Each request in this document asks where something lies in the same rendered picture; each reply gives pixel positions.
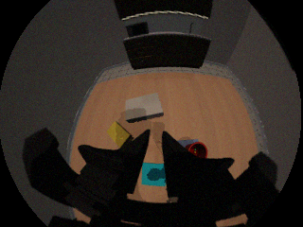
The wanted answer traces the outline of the yellow rectangular block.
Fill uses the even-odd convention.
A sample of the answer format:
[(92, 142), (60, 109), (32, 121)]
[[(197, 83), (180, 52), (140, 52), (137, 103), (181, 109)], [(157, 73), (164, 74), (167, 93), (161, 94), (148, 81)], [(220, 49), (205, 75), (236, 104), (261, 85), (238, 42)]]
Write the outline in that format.
[(121, 148), (128, 144), (129, 139), (133, 137), (132, 134), (122, 128), (121, 124), (118, 124), (117, 121), (115, 121), (106, 132), (109, 133), (111, 139), (115, 141), (117, 146)]

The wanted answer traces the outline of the dark red cup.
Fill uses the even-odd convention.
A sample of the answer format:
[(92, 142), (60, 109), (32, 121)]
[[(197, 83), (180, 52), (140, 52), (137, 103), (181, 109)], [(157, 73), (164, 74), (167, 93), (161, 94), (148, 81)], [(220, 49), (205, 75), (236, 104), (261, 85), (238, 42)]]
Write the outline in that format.
[[(192, 154), (196, 155), (197, 158), (198, 158), (198, 156), (200, 156), (200, 158), (206, 158), (207, 159), (208, 148), (205, 146), (204, 143), (200, 143), (200, 141), (197, 141), (197, 143), (186, 145), (185, 148), (187, 150), (189, 150), (189, 152), (192, 151)], [(195, 148), (197, 150), (194, 150)], [(194, 152), (194, 151), (196, 151), (196, 152)]]

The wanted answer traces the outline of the dark brown long bar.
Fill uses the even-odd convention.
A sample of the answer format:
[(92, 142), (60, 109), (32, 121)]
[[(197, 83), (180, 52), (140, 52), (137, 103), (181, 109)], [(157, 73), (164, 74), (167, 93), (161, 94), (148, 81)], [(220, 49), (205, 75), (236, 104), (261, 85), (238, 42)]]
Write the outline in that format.
[(160, 141), (158, 141), (158, 143), (155, 143), (155, 145), (157, 148), (159, 148), (160, 152), (163, 152), (162, 143), (160, 143)]

